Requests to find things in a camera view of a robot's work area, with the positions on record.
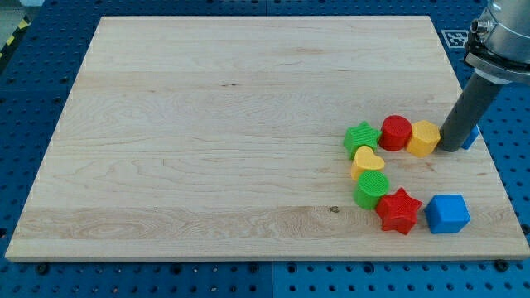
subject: red cylinder block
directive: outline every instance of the red cylinder block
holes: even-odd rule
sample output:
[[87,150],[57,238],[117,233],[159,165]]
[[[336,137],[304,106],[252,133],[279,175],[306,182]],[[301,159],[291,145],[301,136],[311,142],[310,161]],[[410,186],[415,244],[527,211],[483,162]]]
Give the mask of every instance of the red cylinder block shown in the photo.
[[387,151],[403,149],[412,134],[412,125],[404,117],[398,115],[388,116],[381,127],[383,134],[379,138],[379,145]]

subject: blue pegboard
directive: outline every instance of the blue pegboard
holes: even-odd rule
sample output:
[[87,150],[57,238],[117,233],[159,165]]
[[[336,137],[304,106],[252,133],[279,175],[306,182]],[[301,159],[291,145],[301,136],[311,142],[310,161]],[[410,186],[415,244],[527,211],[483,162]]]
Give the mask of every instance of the blue pegboard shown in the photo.
[[[461,84],[465,30],[485,0],[48,0],[0,77],[0,251],[7,248],[92,35],[120,15],[429,15]],[[505,88],[480,122],[519,221],[530,224],[530,96]],[[530,296],[530,261],[13,264],[0,297],[27,296]]]

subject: yellow hexagon block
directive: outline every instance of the yellow hexagon block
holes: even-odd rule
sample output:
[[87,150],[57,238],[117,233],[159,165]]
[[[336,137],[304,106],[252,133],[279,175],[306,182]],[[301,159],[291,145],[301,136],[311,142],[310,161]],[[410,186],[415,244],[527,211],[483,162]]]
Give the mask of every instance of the yellow hexagon block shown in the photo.
[[361,146],[355,152],[354,162],[351,164],[351,179],[357,181],[367,170],[382,171],[383,169],[384,159],[376,156],[372,148]]
[[431,154],[440,141],[440,129],[427,120],[413,123],[412,135],[407,144],[407,151],[416,157],[425,157]]

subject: black cylindrical tool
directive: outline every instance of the black cylindrical tool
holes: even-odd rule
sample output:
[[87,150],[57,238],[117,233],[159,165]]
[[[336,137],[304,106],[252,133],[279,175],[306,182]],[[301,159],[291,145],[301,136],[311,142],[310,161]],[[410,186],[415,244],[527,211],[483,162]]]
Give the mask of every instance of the black cylindrical tool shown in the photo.
[[501,88],[501,84],[494,84],[474,73],[441,126],[438,147],[449,152],[457,151]]

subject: wood grain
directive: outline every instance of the wood grain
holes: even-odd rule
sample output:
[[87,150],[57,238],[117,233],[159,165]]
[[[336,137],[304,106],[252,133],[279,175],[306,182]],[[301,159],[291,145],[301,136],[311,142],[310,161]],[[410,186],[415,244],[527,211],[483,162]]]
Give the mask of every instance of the wood grain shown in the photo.
[[7,250],[12,261],[530,256],[482,139],[378,155],[391,191],[461,193],[471,223],[380,231],[341,142],[440,125],[460,87],[427,17],[103,17]]

